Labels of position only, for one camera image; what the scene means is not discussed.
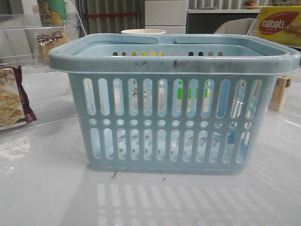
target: plastic container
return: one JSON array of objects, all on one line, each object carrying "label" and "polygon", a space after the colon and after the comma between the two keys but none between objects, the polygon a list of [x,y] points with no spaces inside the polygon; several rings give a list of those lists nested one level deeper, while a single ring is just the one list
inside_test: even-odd
[{"label": "plastic container", "polygon": [[166,34],[166,31],[159,29],[130,29],[121,31],[122,34]]},{"label": "plastic container", "polygon": [[241,171],[276,77],[298,51],[241,35],[93,34],[51,50],[68,72],[89,165],[101,170]]}]

